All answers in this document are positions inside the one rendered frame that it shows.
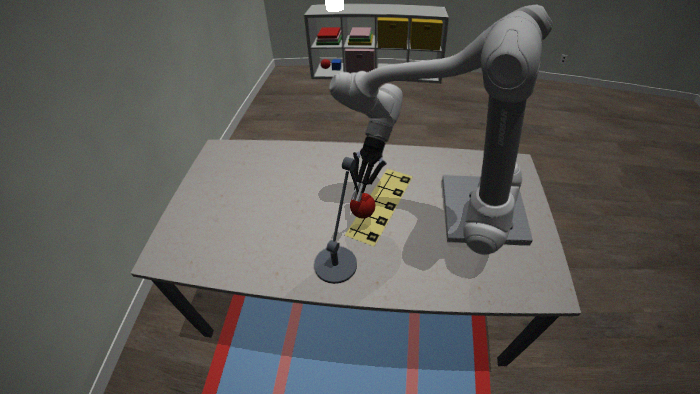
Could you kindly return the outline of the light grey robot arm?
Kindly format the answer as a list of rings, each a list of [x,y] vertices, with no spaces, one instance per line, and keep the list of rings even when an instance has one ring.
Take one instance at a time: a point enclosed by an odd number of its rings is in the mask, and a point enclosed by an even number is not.
[[[329,85],[338,102],[370,118],[366,136],[388,142],[400,114],[403,93],[397,86],[384,83],[452,77],[482,67],[484,87],[490,95],[482,173],[479,187],[470,192],[463,228],[466,244],[478,254],[495,253],[513,228],[522,183],[516,159],[526,101],[535,88],[542,40],[552,25],[543,6],[521,7],[454,56],[392,64],[370,72],[340,72]]]

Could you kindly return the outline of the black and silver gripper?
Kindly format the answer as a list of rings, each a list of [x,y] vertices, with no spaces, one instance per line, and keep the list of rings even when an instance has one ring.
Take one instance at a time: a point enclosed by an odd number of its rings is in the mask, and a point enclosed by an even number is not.
[[[354,187],[354,192],[353,192],[353,195],[351,198],[352,200],[356,200],[356,201],[360,202],[362,194],[365,191],[366,185],[372,184],[374,182],[375,178],[377,177],[377,175],[379,174],[380,170],[382,169],[382,167],[384,167],[386,165],[386,162],[382,159],[382,152],[384,150],[384,146],[385,146],[384,141],[379,140],[379,139],[374,138],[374,137],[367,136],[365,138],[363,148],[360,150],[360,152],[353,153],[354,159],[356,160],[356,166],[353,170],[353,173],[354,173],[354,176],[355,176],[358,188],[359,188],[359,192],[357,194],[356,188]],[[361,164],[361,167],[360,167],[360,170],[358,173],[360,155],[362,157],[362,164]],[[379,161],[379,164],[377,165],[376,169],[374,170],[374,172],[372,173],[372,175],[370,177],[372,168],[374,167],[374,164],[377,163],[378,161]],[[367,167],[364,179],[362,181],[367,164],[368,164],[368,167]]]

